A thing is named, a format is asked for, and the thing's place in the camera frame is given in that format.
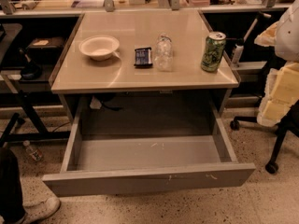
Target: soda can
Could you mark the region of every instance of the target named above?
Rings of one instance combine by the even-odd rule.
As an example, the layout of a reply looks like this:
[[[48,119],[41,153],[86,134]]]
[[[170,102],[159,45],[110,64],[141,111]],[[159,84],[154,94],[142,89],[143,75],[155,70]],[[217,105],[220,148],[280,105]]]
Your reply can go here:
[[[226,35],[221,32],[211,32],[206,38],[206,47],[201,67],[208,72],[218,69],[226,44]]]

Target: terrazzo floor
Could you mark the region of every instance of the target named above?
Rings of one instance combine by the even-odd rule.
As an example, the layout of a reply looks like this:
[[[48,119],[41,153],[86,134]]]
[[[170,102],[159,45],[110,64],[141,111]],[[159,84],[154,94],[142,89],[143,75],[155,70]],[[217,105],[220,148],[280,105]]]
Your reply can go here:
[[[255,172],[238,188],[193,189],[138,195],[99,195],[61,198],[62,205],[42,224],[131,224],[131,223],[233,223],[233,224],[297,224],[299,223],[299,142],[287,133],[278,157],[279,170],[268,174],[268,162],[275,143],[276,128],[241,123],[232,131],[229,122],[235,115],[254,115],[254,109],[225,110],[222,119],[239,162],[253,162]],[[67,118],[42,116],[49,130],[64,124]],[[0,131],[8,120],[2,116]],[[32,129],[30,121],[22,127]],[[20,144],[10,148],[19,159],[25,203],[43,201],[54,194],[42,182],[44,174],[59,173],[66,141],[36,142],[44,154],[42,162],[34,162]]]

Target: bowl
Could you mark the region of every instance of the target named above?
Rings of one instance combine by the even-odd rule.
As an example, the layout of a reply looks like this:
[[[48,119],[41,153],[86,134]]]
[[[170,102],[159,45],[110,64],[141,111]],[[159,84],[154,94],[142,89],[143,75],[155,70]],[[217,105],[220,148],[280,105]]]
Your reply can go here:
[[[110,35],[95,35],[80,42],[78,48],[82,54],[95,61],[110,58],[120,46],[120,41]]]

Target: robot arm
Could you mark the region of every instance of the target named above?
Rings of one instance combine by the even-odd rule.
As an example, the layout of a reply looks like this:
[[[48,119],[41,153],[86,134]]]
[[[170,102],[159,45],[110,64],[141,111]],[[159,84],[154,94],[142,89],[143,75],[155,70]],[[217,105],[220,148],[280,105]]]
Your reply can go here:
[[[299,63],[299,0],[293,2],[278,22],[275,53],[286,61]]]

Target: sneaker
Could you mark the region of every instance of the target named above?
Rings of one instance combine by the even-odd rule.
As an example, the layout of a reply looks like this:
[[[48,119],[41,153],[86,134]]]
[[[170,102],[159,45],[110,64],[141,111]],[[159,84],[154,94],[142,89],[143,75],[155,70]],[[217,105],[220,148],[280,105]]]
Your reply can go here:
[[[24,206],[26,215],[21,224],[30,224],[37,220],[47,219],[52,216],[60,207],[60,200],[56,197],[48,198],[45,202]]]

